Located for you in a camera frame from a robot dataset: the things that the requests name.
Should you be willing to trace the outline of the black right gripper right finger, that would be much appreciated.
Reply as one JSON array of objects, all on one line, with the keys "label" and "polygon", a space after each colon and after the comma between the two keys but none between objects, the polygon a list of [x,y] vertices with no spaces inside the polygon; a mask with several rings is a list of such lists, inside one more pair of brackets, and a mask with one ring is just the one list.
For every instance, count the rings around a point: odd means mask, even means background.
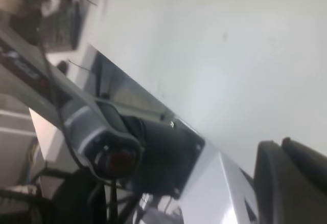
[{"label": "black right gripper right finger", "polygon": [[291,138],[283,139],[282,148],[307,178],[326,181],[326,156]]}]

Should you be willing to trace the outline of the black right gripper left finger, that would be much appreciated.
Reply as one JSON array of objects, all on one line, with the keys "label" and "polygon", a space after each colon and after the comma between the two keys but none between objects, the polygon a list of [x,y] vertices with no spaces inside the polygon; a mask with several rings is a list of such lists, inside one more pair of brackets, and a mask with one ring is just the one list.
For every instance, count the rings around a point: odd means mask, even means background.
[{"label": "black right gripper left finger", "polygon": [[307,178],[282,145],[259,143],[254,190],[259,223],[326,223],[326,181]]}]

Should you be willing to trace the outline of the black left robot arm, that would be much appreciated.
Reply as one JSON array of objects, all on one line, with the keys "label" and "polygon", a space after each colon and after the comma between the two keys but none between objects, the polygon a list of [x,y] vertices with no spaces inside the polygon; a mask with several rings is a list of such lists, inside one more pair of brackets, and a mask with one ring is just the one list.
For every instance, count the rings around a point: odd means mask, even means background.
[{"label": "black left robot arm", "polygon": [[1,28],[1,87],[64,135],[74,173],[51,199],[1,191],[2,223],[326,223],[326,157],[259,143],[254,177],[188,127],[79,89]]}]

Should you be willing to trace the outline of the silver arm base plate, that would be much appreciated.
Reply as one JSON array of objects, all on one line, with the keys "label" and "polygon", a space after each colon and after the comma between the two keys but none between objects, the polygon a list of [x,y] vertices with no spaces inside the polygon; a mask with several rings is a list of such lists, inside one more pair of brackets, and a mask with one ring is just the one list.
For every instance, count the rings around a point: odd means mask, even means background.
[{"label": "silver arm base plate", "polygon": [[252,179],[99,51],[95,95],[144,144],[119,223],[257,223]]}]

